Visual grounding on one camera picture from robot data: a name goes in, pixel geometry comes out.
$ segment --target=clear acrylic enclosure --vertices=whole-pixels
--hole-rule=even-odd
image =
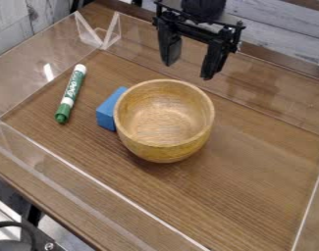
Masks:
[[[96,222],[100,241],[108,243],[108,250],[210,249],[2,120],[97,50],[195,83],[235,103],[319,134],[319,113],[312,112],[313,107],[319,108],[318,80],[241,54],[229,58],[231,68],[225,68],[214,80],[203,81],[207,47],[190,39],[183,47],[180,61],[168,68],[160,60],[158,30],[152,24],[112,11],[99,22],[92,22],[77,12],[0,56],[0,169],[8,173],[4,177],[20,187],[38,180],[30,189],[33,197],[45,191],[47,198],[41,200],[68,198],[79,212],[80,225]],[[239,79],[246,82],[258,79],[269,85],[269,91],[262,90],[263,95],[258,95],[261,86],[242,85]],[[296,85],[294,94],[289,82]],[[308,186],[312,196],[304,202],[302,219],[294,227],[292,251],[319,250],[319,176],[312,180],[314,186]],[[73,218],[69,215],[64,221],[72,224]]]

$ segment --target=green marker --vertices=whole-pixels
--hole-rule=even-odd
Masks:
[[[75,106],[76,99],[81,90],[84,78],[88,72],[88,68],[84,65],[77,65],[72,74],[68,89],[65,91],[61,105],[56,113],[56,121],[61,124],[67,124],[71,118],[71,110]]]

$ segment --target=wooden bowl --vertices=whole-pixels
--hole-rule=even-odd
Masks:
[[[205,91],[172,79],[134,86],[115,108],[124,145],[139,157],[158,163],[182,161],[200,150],[215,116],[214,102]]]

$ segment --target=bowl rim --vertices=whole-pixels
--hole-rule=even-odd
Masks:
[[[135,139],[135,137],[131,135],[131,133],[128,132],[128,130],[126,129],[126,127],[123,126],[121,122],[120,122],[120,116],[119,116],[119,108],[120,108],[120,104],[126,98],[127,95],[130,95],[130,93],[135,90],[139,89],[140,87],[143,87],[147,84],[152,84],[156,82],[163,82],[163,81],[168,81],[168,82],[175,82],[178,84],[183,84],[186,86],[188,86],[190,88],[192,88],[195,91],[198,91],[202,96],[206,98],[206,101],[211,107],[211,123],[203,128],[203,130],[200,132],[198,132],[196,135],[194,135],[191,138],[183,140],[180,143],[175,143],[175,144],[164,144],[164,143],[150,143],[148,141],[140,140],[140,139]],[[119,130],[123,132],[123,134],[132,139],[134,141],[138,141],[138,143],[146,145],[146,146],[151,146],[151,147],[158,147],[158,148],[168,148],[168,147],[176,147],[176,146],[182,146],[186,145],[191,142],[194,142],[196,139],[199,139],[209,131],[210,129],[213,129],[214,127],[214,123],[215,123],[215,118],[217,118],[217,108],[215,108],[215,104],[210,98],[210,96],[207,95],[207,93],[192,83],[182,81],[182,80],[176,80],[176,79],[170,79],[170,78],[164,78],[164,79],[155,79],[155,80],[148,80],[144,81],[139,84],[136,84],[135,86],[132,86],[120,96],[119,101],[116,103],[115,106],[115,111],[113,111],[113,118],[115,118],[115,124],[116,124],[116,128],[117,128],[117,132]]]

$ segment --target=blue block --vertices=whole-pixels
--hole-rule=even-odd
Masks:
[[[112,131],[116,131],[113,120],[115,105],[119,101],[120,96],[127,90],[127,87],[120,87],[96,109],[96,118],[99,125]]]

